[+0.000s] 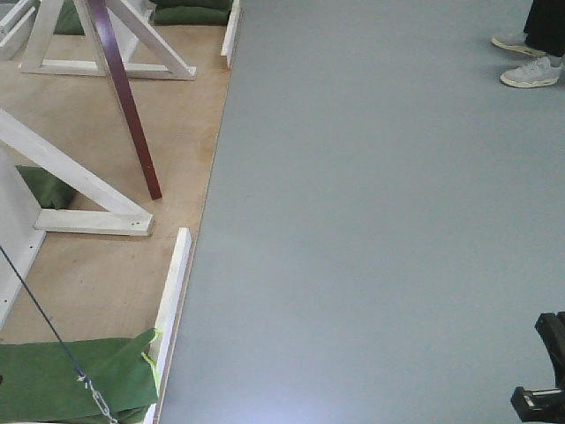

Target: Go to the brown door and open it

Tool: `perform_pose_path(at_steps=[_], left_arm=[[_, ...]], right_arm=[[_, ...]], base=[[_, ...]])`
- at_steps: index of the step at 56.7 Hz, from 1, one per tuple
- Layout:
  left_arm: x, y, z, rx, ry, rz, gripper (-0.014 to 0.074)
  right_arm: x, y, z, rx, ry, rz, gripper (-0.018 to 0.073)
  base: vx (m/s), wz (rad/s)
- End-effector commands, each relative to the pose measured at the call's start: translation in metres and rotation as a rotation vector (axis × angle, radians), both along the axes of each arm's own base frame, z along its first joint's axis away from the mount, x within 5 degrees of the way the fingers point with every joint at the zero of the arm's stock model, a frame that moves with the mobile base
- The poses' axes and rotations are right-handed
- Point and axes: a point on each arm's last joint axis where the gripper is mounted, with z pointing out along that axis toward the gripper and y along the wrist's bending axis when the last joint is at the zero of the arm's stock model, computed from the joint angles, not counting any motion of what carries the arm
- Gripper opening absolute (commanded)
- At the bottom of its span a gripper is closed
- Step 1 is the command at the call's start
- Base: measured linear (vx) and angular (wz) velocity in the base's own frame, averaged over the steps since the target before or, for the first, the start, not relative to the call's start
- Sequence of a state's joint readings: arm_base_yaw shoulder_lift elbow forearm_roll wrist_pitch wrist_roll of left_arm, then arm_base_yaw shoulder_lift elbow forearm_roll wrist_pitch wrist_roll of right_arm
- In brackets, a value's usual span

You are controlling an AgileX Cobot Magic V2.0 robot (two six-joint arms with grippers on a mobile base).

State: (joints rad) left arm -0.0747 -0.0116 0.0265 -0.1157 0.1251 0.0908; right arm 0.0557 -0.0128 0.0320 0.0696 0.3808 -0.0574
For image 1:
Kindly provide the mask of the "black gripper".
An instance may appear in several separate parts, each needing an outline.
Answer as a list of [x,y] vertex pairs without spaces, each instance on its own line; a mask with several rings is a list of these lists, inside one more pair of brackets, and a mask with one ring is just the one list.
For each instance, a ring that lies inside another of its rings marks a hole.
[[564,312],[543,313],[535,323],[554,370],[555,387],[516,387],[510,399],[521,422],[564,422]]

